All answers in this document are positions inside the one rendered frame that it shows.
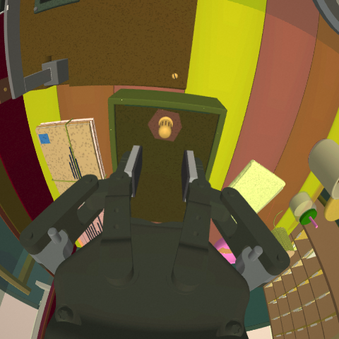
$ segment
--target golden knob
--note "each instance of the golden knob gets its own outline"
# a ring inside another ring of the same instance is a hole
[[[167,139],[172,134],[173,121],[169,117],[163,117],[159,120],[159,136]]]

